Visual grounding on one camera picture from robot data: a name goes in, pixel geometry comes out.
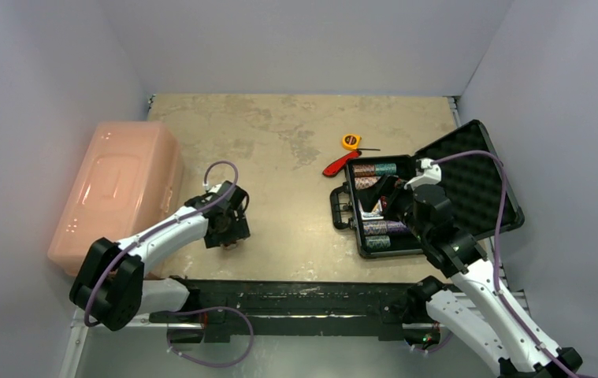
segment tabletop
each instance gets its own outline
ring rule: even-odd
[[[250,194],[251,237],[233,250],[192,243],[156,271],[160,276],[214,280],[416,282],[444,276],[421,256],[365,260],[352,230],[336,230],[331,190],[344,172],[324,168],[347,152],[346,133],[362,136],[363,156],[414,154],[455,129],[446,98],[157,94],[148,120],[160,120],[177,137],[185,163],[180,201],[203,192],[208,165],[230,160]],[[232,180],[213,169],[209,181]]]

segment pink container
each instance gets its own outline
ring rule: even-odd
[[[103,122],[80,166],[48,258],[75,276],[90,245],[142,231],[174,211],[183,162],[161,122]]]

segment open black case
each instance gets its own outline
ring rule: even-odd
[[[420,158],[437,160],[468,150],[485,150],[496,155],[486,127],[479,120],[472,120],[437,141],[421,148],[413,156],[359,157],[350,160],[345,167],[347,181],[331,192],[333,225],[338,229],[352,228],[357,237],[358,252],[363,258],[384,258],[420,254],[419,242],[412,235],[390,235],[391,245],[371,250],[366,246],[363,219],[355,190],[355,165],[394,163],[396,175],[409,180],[415,177],[415,162]],[[484,156],[463,157],[440,165],[442,180],[439,185],[450,198],[456,221],[476,239],[487,238],[494,233],[500,204],[502,178],[496,164]],[[348,195],[343,202],[339,195]],[[503,212],[501,232],[519,228],[524,223],[524,213],[517,203],[514,192],[507,185],[507,199]]]

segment floor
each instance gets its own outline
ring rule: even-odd
[[[192,243],[156,272],[194,279],[416,282],[443,278],[422,256],[367,261],[352,230],[332,226],[329,194],[344,173],[321,171],[347,151],[342,136],[362,136],[364,156],[413,154],[455,129],[446,98],[275,94],[157,94],[148,120],[180,141],[181,198],[202,193],[213,161],[233,161],[250,193],[251,237],[234,250]],[[231,180],[216,168],[210,182]]]

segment yellow tape measure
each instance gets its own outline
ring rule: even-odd
[[[341,140],[345,150],[368,150],[368,151],[379,151],[379,148],[358,148],[361,142],[361,136],[356,134],[345,134],[343,140]]]

